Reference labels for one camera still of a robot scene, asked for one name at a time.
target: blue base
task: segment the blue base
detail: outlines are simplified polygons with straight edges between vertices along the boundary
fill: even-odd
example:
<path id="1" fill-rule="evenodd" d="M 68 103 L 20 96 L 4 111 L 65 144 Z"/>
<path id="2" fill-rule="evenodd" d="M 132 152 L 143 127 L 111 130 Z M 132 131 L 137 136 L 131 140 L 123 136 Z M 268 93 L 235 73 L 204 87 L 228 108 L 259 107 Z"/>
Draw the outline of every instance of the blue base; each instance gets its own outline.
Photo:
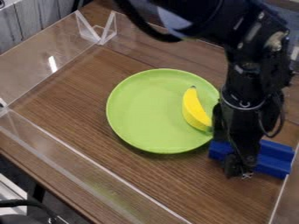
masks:
<path id="1" fill-rule="evenodd" d="M 263 172 L 270 176 L 284 179 L 292 168 L 291 164 L 295 157 L 292 147 L 266 140 L 260 141 L 260 145 L 262 148 L 258 155 L 258 166 L 255 168 L 255 172 Z M 211 142 L 210 158 L 223 161 L 224 157 L 231 152 L 232 149 L 230 143 Z"/>

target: black cable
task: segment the black cable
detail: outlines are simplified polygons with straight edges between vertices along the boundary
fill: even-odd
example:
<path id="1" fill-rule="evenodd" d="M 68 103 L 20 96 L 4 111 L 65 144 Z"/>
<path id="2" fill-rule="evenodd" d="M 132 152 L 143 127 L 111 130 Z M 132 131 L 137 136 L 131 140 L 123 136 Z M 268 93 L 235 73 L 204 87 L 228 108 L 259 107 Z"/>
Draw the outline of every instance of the black cable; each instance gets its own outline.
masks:
<path id="1" fill-rule="evenodd" d="M 51 217 L 51 223 L 56 223 L 57 215 L 55 212 L 40 202 L 28 199 L 8 199 L 0 201 L 0 207 L 39 207 Z"/>
<path id="2" fill-rule="evenodd" d="M 0 10 L 5 7 L 5 0 L 0 0 Z"/>
<path id="3" fill-rule="evenodd" d="M 279 107 L 279 126 L 278 126 L 276 131 L 274 132 L 274 134 L 270 134 L 266 131 L 264 124 L 263 124 L 262 111 L 258 112 L 258 124 L 259 124 L 259 128 L 262 129 L 264 135 L 268 138 L 274 138 L 279 134 L 279 132 L 282 131 L 282 129 L 284 127 L 284 123 L 286 123 L 286 112 L 283 110 L 283 103 L 282 103 L 279 94 L 275 95 L 274 101 L 275 101 L 276 106 Z"/>
<path id="4" fill-rule="evenodd" d="M 160 33 L 144 20 L 144 18 L 140 16 L 139 12 L 136 11 L 136 8 L 129 3 L 128 0 L 115 0 L 117 7 L 124 11 L 127 17 L 135 24 L 135 26 L 153 39 L 157 39 L 163 42 L 179 42 L 181 41 L 179 38 L 176 38 L 172 34 L 164 34 Z"/>

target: banana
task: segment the banana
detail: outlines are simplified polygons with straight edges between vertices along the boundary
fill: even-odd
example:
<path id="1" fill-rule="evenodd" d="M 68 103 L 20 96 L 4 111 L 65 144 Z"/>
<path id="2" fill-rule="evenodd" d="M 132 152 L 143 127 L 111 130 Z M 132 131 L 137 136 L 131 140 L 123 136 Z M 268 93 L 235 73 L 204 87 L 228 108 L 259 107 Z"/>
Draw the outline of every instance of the banana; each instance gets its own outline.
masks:
<path id="1" fill-rule="evenodd" d="M 185 122 L 195 129 L 211 132 L 211 118 L 202 106 L 196 87 L 189 87 L 183 95 L 181 113 Z"/>

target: floor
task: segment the floor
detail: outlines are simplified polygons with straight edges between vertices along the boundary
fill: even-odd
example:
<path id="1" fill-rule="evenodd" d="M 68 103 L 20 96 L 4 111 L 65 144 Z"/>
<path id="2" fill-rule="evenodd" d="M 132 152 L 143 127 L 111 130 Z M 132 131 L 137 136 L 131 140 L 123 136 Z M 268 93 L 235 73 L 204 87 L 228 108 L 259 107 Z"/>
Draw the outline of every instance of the floor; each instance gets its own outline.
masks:
<path id="1" fill-rule="evenodd" d="M 33 195 L 35 181 L 25 175 L 19 168 L 0 156 L 0 172 L 20 186 L 29 195 Z M 80 217 L 75 211 L 49 193 L 47 192 L 43 199 L 43 204 L 69 223 L 88 224 L 89 222 Z M 29 209 L 28 213 L 39 220 L 45 220 L 45 214 L 39 209 Z"/>

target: wooden surface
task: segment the wooden surface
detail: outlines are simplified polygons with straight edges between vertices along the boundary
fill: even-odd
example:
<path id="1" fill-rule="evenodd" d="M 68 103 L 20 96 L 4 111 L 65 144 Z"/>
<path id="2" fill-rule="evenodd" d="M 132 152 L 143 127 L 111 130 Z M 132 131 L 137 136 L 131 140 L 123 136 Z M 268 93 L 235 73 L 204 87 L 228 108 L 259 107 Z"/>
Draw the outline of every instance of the wooden surface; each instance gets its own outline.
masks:
<path id="1" fill-rule="evenodd" d="M 84 14 L 96 24 L 107 18 L 108 12 L 92 4 L 84 9 Z M 117 17 L 117 28 L 117 37 L 108 45 L 92 47 L 13 104 L 13 110 L 191 223 L 267 223 L 280 180 L 262 174 L 250 181 L 239 178 L 227 180 L 220 165 L 207 158 L 207 146 L 183 155 L 161 157 L 145 154 L 119 140 L 105 117 L 107 99 L 113 87 L 125 77 L 145 69 L 183 69 L 219 87 L 227 69 L 222 49 L 202 42 L 159 43 L 145 37 L 124 17 Z M 296 146 L 298 137 L 299 127 L 288 122 L 275 140 Z M 93 222 L 124 223 L 73 181 L 5 136 L 0 135 L 0 140 L 1 153 Z M 59 152 L 48 153 L 53 158 L 60 156 Z M 79 170 L 79 175 L 84 182 L 89 179 L 91 170 Z"/>

